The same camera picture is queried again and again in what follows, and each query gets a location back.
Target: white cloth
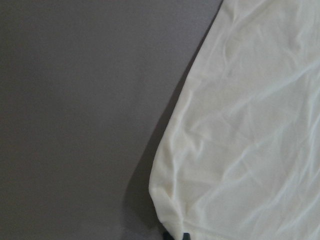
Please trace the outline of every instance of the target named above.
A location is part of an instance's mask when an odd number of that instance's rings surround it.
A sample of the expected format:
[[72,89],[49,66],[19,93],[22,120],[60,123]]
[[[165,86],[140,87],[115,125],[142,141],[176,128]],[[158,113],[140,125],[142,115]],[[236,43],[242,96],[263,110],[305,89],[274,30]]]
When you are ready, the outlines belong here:
[[224,0],[149,192],[175,240],[320,240],[320,0]]

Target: cream fabric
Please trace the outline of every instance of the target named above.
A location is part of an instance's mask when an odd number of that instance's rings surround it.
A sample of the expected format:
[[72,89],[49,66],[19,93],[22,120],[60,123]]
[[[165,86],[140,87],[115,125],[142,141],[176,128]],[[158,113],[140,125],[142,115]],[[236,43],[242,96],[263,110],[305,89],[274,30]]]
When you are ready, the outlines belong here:
[[320,240],[320,0],[224,0],[149,192],[175,240]]

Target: dark object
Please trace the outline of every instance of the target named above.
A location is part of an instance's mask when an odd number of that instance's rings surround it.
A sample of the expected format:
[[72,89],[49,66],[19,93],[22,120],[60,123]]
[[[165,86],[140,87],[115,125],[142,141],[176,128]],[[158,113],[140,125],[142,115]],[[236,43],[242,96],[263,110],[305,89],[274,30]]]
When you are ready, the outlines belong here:
[[[165,231],[163,233],[163,240],[174,240],[174,238],[169,234],[169,232]],[[185,232],[182,240],[191,240],[190,234]]]

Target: gray wall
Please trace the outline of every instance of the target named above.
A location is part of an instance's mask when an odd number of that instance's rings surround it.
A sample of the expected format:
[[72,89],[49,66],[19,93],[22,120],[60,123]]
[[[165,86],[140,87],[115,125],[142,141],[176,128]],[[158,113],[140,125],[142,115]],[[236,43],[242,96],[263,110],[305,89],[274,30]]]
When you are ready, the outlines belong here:
[[1,239],[162,239],[153,157],[219,4],[0,1]]

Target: white bag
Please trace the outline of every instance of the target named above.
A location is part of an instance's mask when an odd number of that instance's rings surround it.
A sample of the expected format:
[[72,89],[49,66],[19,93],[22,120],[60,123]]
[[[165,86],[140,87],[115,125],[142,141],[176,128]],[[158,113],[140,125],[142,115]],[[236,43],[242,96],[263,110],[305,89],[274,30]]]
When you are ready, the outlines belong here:
[[320,240],[319,123],[320,0],[223,1],[155,155],[159,220],[175,240]]

